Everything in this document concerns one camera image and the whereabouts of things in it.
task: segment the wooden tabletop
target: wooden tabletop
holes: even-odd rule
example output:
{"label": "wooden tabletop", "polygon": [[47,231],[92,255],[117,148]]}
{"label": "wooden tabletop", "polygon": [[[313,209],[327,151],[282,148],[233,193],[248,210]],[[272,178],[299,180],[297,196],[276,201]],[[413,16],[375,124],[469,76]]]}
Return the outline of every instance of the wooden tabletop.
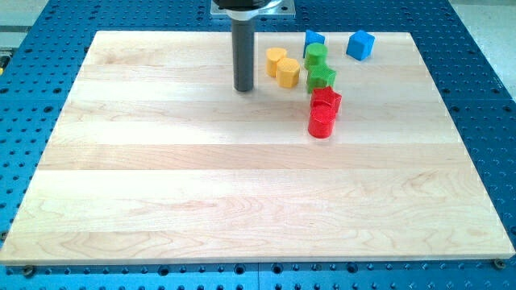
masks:
{"label": "wooden tabletop", "polygon": [[410,34],[344,54],[333,135],[307,132],[265,51],[302,63],[303,33],[256,34],[251,93],[231,35],[100,31],[0,251],[17,264],[508,258],[514,248]]}

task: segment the red block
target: red block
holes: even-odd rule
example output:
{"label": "red block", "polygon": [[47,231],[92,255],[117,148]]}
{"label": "red block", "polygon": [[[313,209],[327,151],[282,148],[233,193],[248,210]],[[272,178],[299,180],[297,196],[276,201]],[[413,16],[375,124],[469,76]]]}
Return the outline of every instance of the red block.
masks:
{"label": "red block", "polygon": [[315,138],[330,137],[335,125],[335,109],[327,105],[312,107],[310,120],[308,122],[308,132]]}
{"label": "red block", "polygon": [[319,105],[330,106],[337,114],[341,101],[342,96],[334,92],[330,86],[327,86],[323,89],[314,89],[312,99],[310,100],[310,107],[314,108]]}

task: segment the blue cube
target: blue cube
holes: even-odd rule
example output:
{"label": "blue cube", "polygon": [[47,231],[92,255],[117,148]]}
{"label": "blue cube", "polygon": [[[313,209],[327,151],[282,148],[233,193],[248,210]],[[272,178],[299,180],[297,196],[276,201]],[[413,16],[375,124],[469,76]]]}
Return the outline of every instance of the blue cube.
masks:
{"label": "blue cube", "polygon": [[325,37],[324,35],[320,35],[317,32],[314,32],[310,29],[306,30],[305,33],[305,47],[303,48],[303,58],[305,58],[306,47],[311,44],[324,44]]}
{"label": "blue cube", "polygon": [[364,60],[371,55],[373,44],[374,36],[362,30],[357,31],[349,37],[346,54],[357,60]]}

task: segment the red cylinder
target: red cylinder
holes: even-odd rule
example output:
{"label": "red cylinder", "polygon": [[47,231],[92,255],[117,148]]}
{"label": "red cylinder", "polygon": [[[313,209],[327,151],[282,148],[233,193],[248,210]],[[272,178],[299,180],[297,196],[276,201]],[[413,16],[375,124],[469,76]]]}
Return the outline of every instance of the red cylinder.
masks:
{"label": "red cylinder", "polygon": [[308,132],[315,138],[330,137],[335,125],[336,113],[330,106],[319,105],[312,108],[308,122]]}

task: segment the toy block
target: toy block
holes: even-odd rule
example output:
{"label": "toy block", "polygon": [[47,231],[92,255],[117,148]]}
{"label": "toy block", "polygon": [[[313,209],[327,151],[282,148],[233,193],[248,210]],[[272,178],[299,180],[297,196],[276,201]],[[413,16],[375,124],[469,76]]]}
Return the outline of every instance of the toy block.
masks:
{"label": "toy block", "polygon": [[269,48],[266,52],[267,64],[265,65],[267,74],[276,77],[277,62],[287,57],[287,50],[284,48]]}
{"label": "toy block", "polygon": [[337,72],[328,68],[325,64],[310,66],[308,77],[306,78],[306,89],[312,93],[315,88],[326,88],[335,83]]}
{"label": "toy block", "polygon": [[276,80],[282,88],[293,88],[299,82],[301,65],[291,58],[283,58],[277,62]]}
{"label": "toy block", "polygon": [[311,44],[324,44],[324,40],[326,40],[324,35],[320,35],[317,32],[307,29],[305,33],[305,47],[303,48],[303,58],[305,58],[307,46]]}
{"label": "toy block", "polygon": [[375,37],[365,31],[357,31],[349,37],[346,54],[356,58],[357,60],[364,60],[371,55],[372,45]]}
{"label": "toy block", "polygon": [[335,113],[339,112],[340,102],[342,96],[333,91],[331,86],[327,86],[323,89],[314,89],[312,92],[312,98],[310,100],[310,107],[315,106],[330,106]]}
{"label": "toy block", "polygon": [[313,43],[306,47],[305,68],[311,65],[319,65],[326,63],[328,48],[324,44]]}
{"label": "toy block", "polygon": [[320,105],[312,108],[308,122],[308,132],[315,138],[327,138],[335,125],[335,110],[330,106]]}

